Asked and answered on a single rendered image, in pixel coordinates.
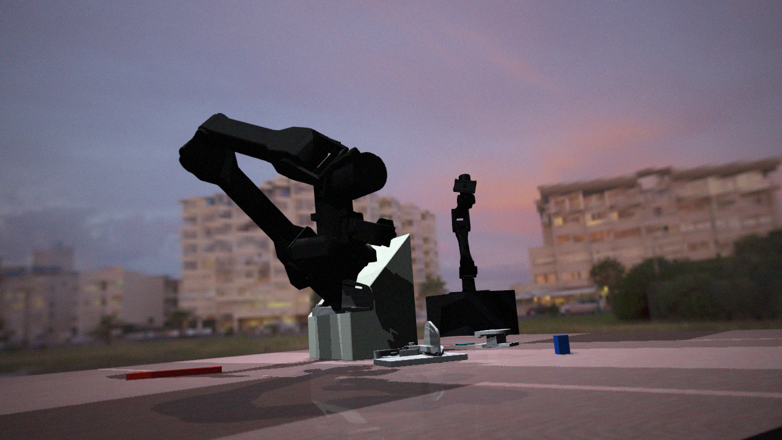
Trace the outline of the blue rectangular block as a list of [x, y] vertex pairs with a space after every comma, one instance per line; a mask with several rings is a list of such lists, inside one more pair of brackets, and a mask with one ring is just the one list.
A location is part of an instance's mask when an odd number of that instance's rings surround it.
[[555, 354], [570, 354], [569, 335], [555, 335]]

